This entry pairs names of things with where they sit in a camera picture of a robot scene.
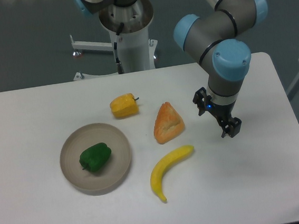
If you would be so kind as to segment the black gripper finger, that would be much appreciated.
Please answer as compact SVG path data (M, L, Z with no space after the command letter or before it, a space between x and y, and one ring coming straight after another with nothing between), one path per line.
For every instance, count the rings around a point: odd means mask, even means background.
M206 93L206 89L201 87L195 92L192 102L197 106L198 115L203 115L210 110L210 98Z
M225 118L218 118L218 124L222 128L221 137L229 136L233 138L240 132L242 126L242 121L239 118L227 116Z

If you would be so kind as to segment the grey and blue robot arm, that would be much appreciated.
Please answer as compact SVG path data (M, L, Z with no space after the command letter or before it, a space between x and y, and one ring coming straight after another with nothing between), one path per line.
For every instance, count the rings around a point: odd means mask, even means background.
M110 49L119 74L152 69L153 49L148 27L153 20L149 0L75 0L86 15L98 13L110 35ZM199 114L210 113L223 136L234 137L241 119L231 112L249 70L249 47L237 35L261 23L266 0L207 0L214 12L206 18L184 16L173 32L177 45L207 72L208 84L193 98Z

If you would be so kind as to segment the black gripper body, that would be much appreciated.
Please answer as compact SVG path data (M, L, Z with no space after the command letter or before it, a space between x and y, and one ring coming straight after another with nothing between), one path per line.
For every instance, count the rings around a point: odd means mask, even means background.
M211 96L207 96L205 99L206 110L213 115L218 123L226 123L232 117L232 110L235 103L234 101L231 104L220 105L215 103Z

